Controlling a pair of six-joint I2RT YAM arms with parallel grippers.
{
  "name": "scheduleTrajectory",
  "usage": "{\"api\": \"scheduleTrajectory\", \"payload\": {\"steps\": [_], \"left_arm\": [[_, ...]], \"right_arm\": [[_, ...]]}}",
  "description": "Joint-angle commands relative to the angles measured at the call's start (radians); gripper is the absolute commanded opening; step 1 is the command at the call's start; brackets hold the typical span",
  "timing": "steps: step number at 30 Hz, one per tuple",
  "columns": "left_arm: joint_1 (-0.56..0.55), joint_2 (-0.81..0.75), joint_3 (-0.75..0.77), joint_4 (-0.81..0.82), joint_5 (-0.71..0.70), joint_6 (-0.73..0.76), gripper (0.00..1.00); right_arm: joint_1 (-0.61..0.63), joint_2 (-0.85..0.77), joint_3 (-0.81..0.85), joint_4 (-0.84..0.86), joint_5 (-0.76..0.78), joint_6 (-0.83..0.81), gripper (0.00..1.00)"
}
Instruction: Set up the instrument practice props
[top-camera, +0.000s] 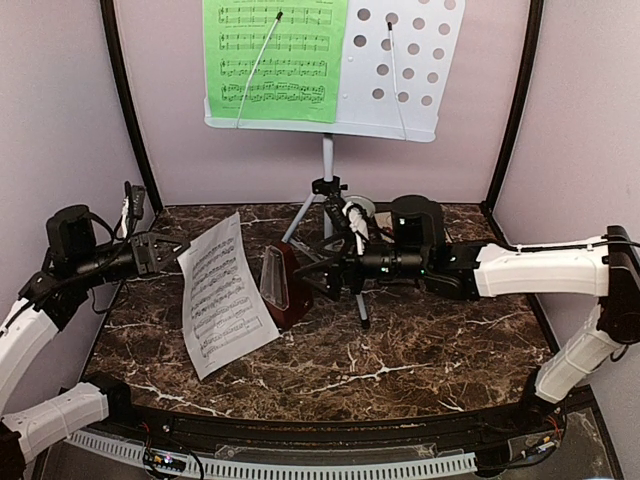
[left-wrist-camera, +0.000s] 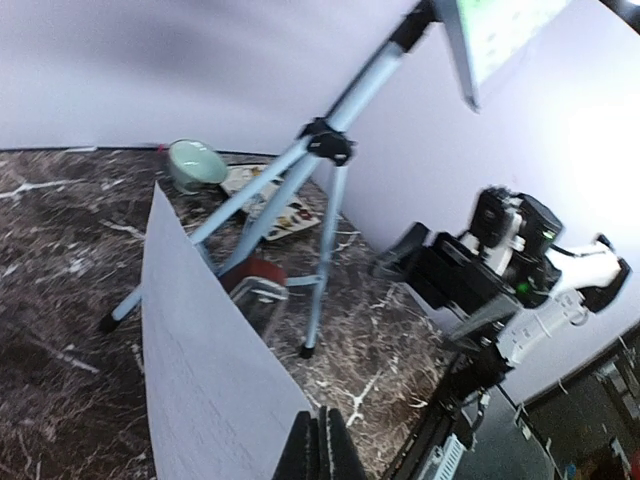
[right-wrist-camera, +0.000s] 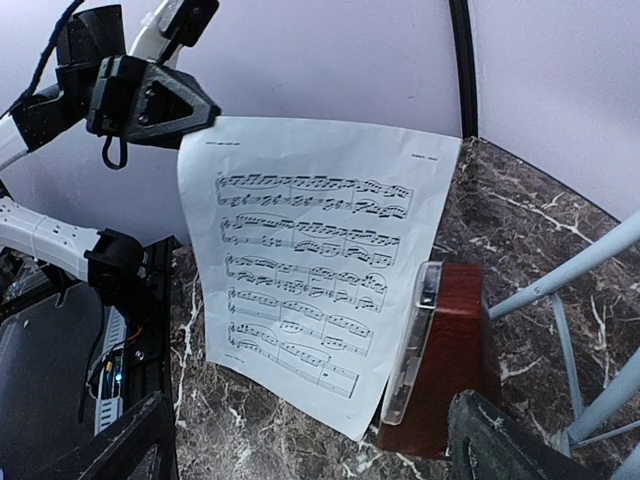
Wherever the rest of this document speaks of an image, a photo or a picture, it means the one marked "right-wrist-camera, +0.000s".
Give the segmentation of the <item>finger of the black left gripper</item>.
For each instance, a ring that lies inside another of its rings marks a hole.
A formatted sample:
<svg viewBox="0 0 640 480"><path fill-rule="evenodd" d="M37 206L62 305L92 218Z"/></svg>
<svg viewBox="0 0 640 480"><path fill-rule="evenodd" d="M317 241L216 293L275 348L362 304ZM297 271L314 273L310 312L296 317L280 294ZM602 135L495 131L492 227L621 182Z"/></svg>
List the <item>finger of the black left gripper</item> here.
<svg viewBox="0 0 640 480"><path fill-rule="evenodd" d="M212 127L220 114L193 76L148 64L132 110L132 143L179 149L185 135Z"/></svg>

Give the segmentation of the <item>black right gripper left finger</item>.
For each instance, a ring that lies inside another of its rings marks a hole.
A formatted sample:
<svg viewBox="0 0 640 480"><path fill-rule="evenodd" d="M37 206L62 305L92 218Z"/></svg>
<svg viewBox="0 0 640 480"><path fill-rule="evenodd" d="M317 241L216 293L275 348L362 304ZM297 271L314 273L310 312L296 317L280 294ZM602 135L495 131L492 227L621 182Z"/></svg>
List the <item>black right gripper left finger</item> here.
<svg viewBox="0 0 640 480"><path fill-rule="evenodd" d="M148 394L84 445L32 475L34 479L176 479L171 400Z"/></svg>

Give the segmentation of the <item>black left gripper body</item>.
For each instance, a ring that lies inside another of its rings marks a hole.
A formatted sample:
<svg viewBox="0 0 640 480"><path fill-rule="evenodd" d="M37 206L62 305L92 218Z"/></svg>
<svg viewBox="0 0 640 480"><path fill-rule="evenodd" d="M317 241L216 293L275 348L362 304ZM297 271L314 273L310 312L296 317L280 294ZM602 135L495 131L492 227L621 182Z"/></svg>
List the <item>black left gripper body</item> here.
<svg viewBox="0 0 640 480"><path fill-rule="evenodd" d="M149 126L146 92L150 63L129 55L102 60L92 90L86 129L97 136L112 136L147 145Z"/></svg>

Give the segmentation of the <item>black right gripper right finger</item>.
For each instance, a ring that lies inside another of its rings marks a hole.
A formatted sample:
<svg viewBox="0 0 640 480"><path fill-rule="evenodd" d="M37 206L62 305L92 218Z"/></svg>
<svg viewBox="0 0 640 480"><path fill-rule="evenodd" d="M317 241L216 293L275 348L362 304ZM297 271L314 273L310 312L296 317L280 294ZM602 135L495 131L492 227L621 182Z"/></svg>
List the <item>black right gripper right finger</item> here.
<svg viewBox="0 0 640 480"><path fill-rule="evenodd" d="M600 477L544 444L473 390L465 390L452 399L448 435L457 479Z"/></svg>

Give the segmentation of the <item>red wooden metronome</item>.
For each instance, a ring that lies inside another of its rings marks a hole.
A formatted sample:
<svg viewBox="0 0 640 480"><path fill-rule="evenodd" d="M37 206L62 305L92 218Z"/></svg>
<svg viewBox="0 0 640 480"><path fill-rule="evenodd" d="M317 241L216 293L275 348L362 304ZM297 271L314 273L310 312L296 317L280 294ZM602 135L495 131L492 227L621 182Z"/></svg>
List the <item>red wooden metronome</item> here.
<svg viewBox="0 0 640 480"><path fill-rule="evenodd" d="M500 402L483 280L478 264L427 261L419 266L382 401L379 449L442 460L453 398L473 390Z"/></svg>

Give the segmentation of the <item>light blue music stand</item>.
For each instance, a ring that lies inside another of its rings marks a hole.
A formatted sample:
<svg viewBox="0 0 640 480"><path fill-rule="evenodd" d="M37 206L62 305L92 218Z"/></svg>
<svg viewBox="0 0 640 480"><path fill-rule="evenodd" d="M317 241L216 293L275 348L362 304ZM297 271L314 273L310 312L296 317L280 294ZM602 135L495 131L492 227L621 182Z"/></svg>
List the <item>light blue music stand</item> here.
<svg viewBox="0 0 640 480"><path fill-rule="evenodd" d="M606 479L639 476L639 216L520 239L490 309L508 410L544 445Z"/></svg>

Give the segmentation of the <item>white sheet music page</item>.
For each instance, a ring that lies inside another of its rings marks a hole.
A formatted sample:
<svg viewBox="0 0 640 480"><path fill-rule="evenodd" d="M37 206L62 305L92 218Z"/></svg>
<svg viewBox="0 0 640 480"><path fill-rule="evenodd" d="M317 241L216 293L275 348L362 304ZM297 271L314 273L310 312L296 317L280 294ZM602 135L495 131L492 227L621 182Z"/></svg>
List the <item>white sheet music page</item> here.
<svg viewBox="0 0 640 480"><path fill-rule="evenodd" d="M394 368L458 138L331 120L224 117L177 178L206 357L352 440Z"/></svg>

